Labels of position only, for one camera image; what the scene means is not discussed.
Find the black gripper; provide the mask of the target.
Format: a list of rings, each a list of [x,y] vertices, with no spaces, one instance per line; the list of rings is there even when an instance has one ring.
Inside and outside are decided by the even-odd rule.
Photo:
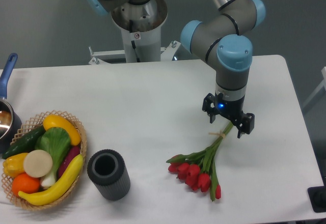
[[[243,102],[245,96],[235,101],[223,99],[222,93],[212,95],[209,93],[202,104],[202,111],[209,116],[209,122],[215,121],[216,115],[228,119],[238,129],[237,138],[244,134],[250,134],[255,126],[255,115],[253,113],[244,113]]]

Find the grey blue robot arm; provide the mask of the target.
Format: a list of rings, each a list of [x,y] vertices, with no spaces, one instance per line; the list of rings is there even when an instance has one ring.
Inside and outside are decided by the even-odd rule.
[[[87,0],[99,15],[110,14],[120,29],[126,61],[160,61],[161,27],[167,18],[164,0]],[[215,70],[215,93],[203,100],[211,121],[228,119],[238,135],[250,134],[255,116],[244,113],[253,46],[245,37],[266,15],[261,0],[214,0],[220,14],[209,23],[190,21],[180,35],[181,45]]]

